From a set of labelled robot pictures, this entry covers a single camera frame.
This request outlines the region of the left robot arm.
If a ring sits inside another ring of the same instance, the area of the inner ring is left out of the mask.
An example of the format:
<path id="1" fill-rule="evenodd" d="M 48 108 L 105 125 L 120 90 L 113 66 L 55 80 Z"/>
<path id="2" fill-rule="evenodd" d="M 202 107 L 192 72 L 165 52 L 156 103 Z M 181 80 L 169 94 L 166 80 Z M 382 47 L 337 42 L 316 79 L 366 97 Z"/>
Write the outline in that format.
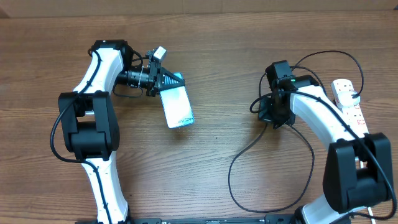
<path id="1" fill-rule="evenodd" d="M 134 221 L 116 167 L 120 131 L 111 101 L 115 87 L 160 95 L 170 128 L 194 122 L 185 80 L 161 66 L 166 53 L 159 46 L 142 56 L 125 40 L 97 40 L 88 49 L 91 63 L 82 81 L 58 97 L 50 148 L 61 161 L 81 164 L 86 171 L 97 206 L 95 223 Z"/>

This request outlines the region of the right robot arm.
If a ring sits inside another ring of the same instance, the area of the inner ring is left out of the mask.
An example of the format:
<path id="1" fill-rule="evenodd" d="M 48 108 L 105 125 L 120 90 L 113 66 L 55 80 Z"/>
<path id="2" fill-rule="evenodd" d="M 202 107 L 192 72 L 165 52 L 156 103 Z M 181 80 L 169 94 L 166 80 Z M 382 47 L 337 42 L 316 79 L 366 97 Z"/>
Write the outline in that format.
<path id="1" fill-rule="evenodd" d="M 296 117 L 307 123 L 327 150 L 323 194 L 296 209 L 291 223 L 350 223 L 354 217 L 372 218 L 362 209 L 391 201 L 388 220 L 397 211 L 392 175 L 391 143 L 383 133 L 362 132 L 328 99 L 311 75 L 296 77 L 285 60 L 265 70 L 270 93 L 260 96 L 256 113 L 274 129 L 292 125 Z"/>

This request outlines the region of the blue Galaxy smartphone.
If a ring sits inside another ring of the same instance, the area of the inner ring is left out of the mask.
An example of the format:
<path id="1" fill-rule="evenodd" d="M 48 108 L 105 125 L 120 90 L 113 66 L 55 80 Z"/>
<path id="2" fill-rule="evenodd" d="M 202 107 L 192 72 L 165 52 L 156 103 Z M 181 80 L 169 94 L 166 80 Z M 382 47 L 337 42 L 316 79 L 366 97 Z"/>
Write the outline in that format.
<path id="1" fill-rule="evenodd" d="M 170 129 L 188 126 L 195 122 L 185 86 L 161 91 L 160 99 Z"/>

